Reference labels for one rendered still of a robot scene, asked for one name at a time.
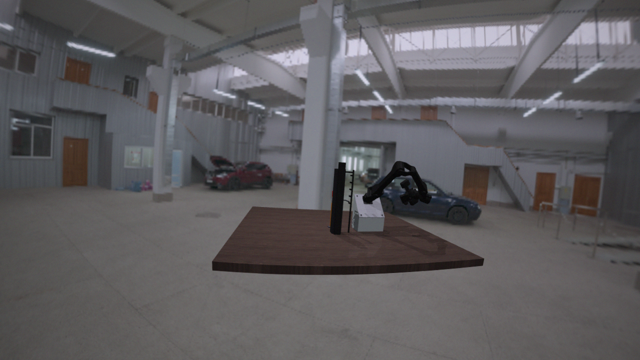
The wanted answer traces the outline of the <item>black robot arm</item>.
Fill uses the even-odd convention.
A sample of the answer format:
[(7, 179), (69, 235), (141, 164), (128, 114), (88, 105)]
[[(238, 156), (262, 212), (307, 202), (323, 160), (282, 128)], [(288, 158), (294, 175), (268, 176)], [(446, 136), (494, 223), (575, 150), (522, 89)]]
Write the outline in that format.
[[(409, 172), (405, 171), (405, 168), (409, 170)], [(412, 199), (420, 199), (420, 202), (429, 204), (432, 196), (428, 193), (427, 185), (424, 181), (422, 181), (421, 177), (416, 170), (416, 167), (409, 165), (407, 162), (396, 161), (392, 167), (391, 172), (389, 172), (380, 183), (375, 184), (374, 186), (367, 188), (367, 193), (362, 196), (362, 200), (364, 204), (371, 204), (377, 198), (381, 198), (384, 194), (384, 189), (396, 178), (400, 176), (411, 176), (413, 177), (414, 183), (416, 183), (417, 190), (413, 190), (411, 192)], [(401, 202), (405, 205), (409, 203), (409, 192), (405, 192), (400, 195)]]

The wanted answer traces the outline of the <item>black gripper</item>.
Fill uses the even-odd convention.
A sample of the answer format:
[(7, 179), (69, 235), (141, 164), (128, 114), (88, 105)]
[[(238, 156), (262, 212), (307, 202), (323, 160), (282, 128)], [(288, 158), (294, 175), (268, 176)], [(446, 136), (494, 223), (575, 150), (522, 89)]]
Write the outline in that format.
[(401, 182), (401, 183), (400, 183), (400, 186), (401, 186), (402, 188), (405, 188), (405, 189), (406, 189), (406, 193), (408, 192), (408, 194), (409, 194), (409, 198), (411, 199), (411, 200), (408, 200), (408, 202), (410, 203), (410, 205), (411, 205), (411, 206), (413, 206), (413, 205), (415, 205), (416, 203), (418, 203), (418, 202), (419, 202), (419, 200), (418, 200), (418, 199), (414, 199), (414, 198), (412, 198), (412, 197), (411, 197), (411, 193), (412, 193), (413, 191), (416, 191), (416, 189), (413, 189), (413, 187), (409, 188), (409, 185), (410, 185), (410, 182), (409, 182), (409, 180), (408, 180), (408, 179), (405, 179), (403, 182)]

